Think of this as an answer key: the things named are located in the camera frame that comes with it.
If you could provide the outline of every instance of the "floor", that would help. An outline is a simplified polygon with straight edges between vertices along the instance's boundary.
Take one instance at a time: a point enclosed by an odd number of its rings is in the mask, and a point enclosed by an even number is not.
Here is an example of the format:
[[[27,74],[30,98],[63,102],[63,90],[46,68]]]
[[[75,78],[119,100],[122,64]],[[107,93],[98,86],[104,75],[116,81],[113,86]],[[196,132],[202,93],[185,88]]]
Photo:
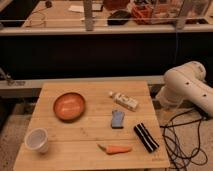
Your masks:
[[[190,110],[188,108],[181,108],[173,112],[156,109],[156,114],[160,125],[165,125],[168,120],[177,113]],[[17,105],[13,113],[9,116],[1,134],[0,134],[0,171],[12,171],[19,147],[23,141],[27,126],[29,124],[31,114],[23,114],[23,106]],[[181,116],[175,120],[175,124],[192,121],[200,118],[197,111]],[[180,126],[176,128],[176,133],[180,139],[182,149],[185,153],[190,154],[192,149],[198,144],[197,125],[194,123],[187,126]],[[213,120],[202,121],[200,127],[201,148],[208,156],[208,163],[203,166],[197,166],[191,163],[188,171],[211,171],[213,170]],[[197,157],[193,159],[195,162],[204,161],[205,157],[200,152]],[[164,169],[151,169],[153,171],[162,171]]]

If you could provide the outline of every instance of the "toy carrot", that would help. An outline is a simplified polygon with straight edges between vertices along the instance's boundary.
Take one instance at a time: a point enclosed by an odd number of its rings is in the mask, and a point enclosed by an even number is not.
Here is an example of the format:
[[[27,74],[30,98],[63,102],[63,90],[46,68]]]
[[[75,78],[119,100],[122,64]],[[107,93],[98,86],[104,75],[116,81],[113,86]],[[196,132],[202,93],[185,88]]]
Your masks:
[[[132,151],[130,146],[117,146],[117,145],[108,145],[106,147],[98,144],[98,147],[107,154],[117,154],[117,153],[127,153]]]

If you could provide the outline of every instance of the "bowl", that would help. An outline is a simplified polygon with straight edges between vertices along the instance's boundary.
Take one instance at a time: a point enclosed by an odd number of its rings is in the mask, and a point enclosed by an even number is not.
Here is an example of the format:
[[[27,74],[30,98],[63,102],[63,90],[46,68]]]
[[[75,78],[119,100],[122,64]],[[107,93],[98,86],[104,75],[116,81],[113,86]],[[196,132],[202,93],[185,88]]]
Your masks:
[[[64,121],[71,121],[81,116],[85,110],[85,99],[76,92],[59,96],[53,105],[55,115]]]

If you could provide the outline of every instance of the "cup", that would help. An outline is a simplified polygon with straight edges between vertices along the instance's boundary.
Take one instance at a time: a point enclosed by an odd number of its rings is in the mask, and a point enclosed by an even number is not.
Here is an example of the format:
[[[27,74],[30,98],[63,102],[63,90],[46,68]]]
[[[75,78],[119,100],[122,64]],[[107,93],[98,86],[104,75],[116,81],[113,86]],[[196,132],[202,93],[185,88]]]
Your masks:
[[[49,147],[47,131],[43,128],[36,128],[30,131],[26,135],[24,142],[28,149],[39,153],[46,153]]]

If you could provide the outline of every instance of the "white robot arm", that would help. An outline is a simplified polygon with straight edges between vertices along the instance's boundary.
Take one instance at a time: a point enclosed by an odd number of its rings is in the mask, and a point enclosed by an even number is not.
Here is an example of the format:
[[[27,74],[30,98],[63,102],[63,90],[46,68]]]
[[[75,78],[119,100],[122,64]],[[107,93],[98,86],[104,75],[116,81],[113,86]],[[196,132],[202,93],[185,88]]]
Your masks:
[[[164,108],[176,108],[184,99],[213,117],[213,89],[206,85],[206,70],[196,61],[174,67],[164,74],[165,86],[156,96]]]

